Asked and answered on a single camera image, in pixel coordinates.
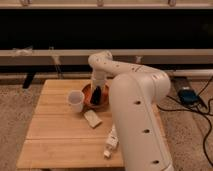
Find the white cup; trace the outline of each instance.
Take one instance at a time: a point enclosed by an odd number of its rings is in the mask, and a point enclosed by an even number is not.
[[[84,107],[84,93],[81,90],[72,90],[68,94],[68,103],[73,109],[73,112],[80,113]]]

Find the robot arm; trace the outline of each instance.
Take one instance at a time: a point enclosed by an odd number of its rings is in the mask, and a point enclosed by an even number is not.
[[[148,66],[116,62],[109,51],[89,57],[93,78],[116,76],[109,103],[127,171],[173,171],[170,153],[161,135],[152,102],[166,96],[166,73]]]

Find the wooden table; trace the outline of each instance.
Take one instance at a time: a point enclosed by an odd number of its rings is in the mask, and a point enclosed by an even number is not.
[[[45,82],[17,162],[18,169],[123,166],[120,148],[110,160],[103,157],[105,140],[112,126],[109,109],[96,111],[103,123],[92,129],[83,115],[74,114],[67,103],[70,90],[81,90],[89,82]],[[155,105],[154,110],[162,128]]]

